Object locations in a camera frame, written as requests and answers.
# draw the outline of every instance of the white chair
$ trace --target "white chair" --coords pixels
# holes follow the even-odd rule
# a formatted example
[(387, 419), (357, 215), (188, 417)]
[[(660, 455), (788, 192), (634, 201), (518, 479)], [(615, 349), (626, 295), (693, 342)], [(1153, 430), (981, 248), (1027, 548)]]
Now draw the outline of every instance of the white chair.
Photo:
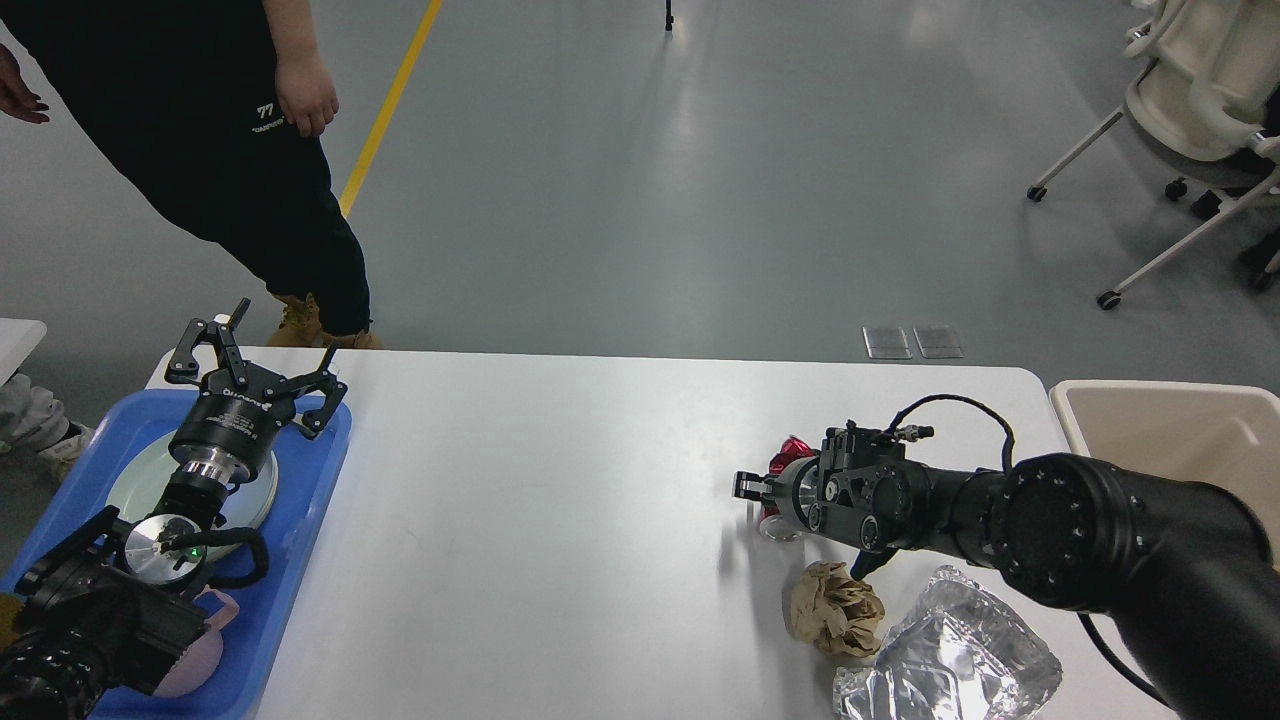
[[(1128, 38), (1125, 55), (1147, 58), (1147, 67), (1129, 85), (1124, 102), (1041, 176), (1027, 197), (1039, 202), (1053, 176), (1128, 115), (1144, 145), (1180, 176), (1165, 195), (1181, 197), (1183, 181), (1192, 178), (1221, 199), (1222, 211), (1098, 295), (1103, 310), (1229, 218), (1280, 204), (1280, 196), (1271, 195), (1280, 186), (1280, 137), (1267, 137), (1262, 127), (1267, 101), (1280, 86), (1280, 0), (1162, 0), (1152, 20), (1130, 29)], [(1235, 199), (1224, 190), (1234, 187), (1249, 190)], [(1265, 288), (1277, 269), (1280, 252), (1249, 284)]]

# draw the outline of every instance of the person's arm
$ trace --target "person's arm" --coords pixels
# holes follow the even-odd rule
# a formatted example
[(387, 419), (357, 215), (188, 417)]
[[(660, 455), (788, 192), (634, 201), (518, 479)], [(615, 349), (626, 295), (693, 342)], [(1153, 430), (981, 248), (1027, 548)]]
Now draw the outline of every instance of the person's arm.
[(0, 45), (0, 113), (40, 124), (49, 122), (45, 110), (49, 110), (49, 105), (41, 102), (40, 96), (23, 82), (13, 53)]
[(262, 0), (275, 45), (275, 94), (302, 137), (324, 132), (338, 113), (338, 91), (320, 59), (310, 0)]

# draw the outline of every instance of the aluminum foil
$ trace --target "aluminum foil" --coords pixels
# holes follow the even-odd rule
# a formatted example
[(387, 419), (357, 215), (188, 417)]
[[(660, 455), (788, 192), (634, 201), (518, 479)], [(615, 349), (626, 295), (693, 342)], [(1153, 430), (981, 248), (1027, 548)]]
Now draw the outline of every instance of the aluminum foil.
[(846, 720), (1018, 720), (1062, 682), (1062, 665), (1007, 605), (955, 568), (929, 579), (865, 669), (836, 673)]

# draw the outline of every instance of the gray floor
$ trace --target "gray floor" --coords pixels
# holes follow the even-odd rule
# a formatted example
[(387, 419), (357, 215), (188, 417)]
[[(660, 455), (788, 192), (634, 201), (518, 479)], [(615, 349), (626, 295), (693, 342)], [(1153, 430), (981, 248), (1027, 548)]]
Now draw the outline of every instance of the gray floor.
[[(340, 188), (426, 0), (312, 4), (343, 100), (325, 136)], [(1047, 386), (1280, 391), (1280, 291), (1233, 268), (1280, 214), (1224, 228), (1105, 314), (1098, 291), (1196, 225), (1164, 200), (1167, 170), (1117, 128), (1043, 204), (1023, 197), (1119, 102), (1140, 12), (675, 13), (667, 35), (658, 0), (444, 0), (351, 217), (392, 347), (845, 363), (867, 361), (863, 325), (948, 324), (961, 363)], [(241, 340), (265, 340), (266, 293), (157, 218), (24, 67), (58, 120), (0, 123), (0, 315), (49, 324), (26, 370), (95, 423), (192, 315), (250, 296)], [(29, 486), (0, 478), (0, 562), (47, 498)]]

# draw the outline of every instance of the shoe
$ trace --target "shoe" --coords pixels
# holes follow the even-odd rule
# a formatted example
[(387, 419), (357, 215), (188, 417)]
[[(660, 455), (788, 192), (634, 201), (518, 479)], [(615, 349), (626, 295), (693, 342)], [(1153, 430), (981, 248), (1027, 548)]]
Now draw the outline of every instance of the shoe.
[(96, 428), (90, 428), (79, 423), (73, 424), (81, 429), (79, 434), (58, 441), (36, 454), (36, 457), (40, 457), (49, 465), (49, 474), (59, 483), (72, 471), (72, 466), (79, 460), (81, 454), (84, 452), (88, 443), (93, 442), (93, 433), (97, 432)]
[(337, 342), (338, 347), (343, 350), (387, 350), (381, 338), (369, 331), (360, 331), (356, 334), (348, 336), (334, 336), (320, 331), (320, 340), (325, 347)]
[(284, 304), (284, 316), (280, 327), (266, 340), (268, 347), (315, 347), (320, 336), (320, 306), (315, 297), (307, 295), (306, 301), (291, 295), (273, 295)]

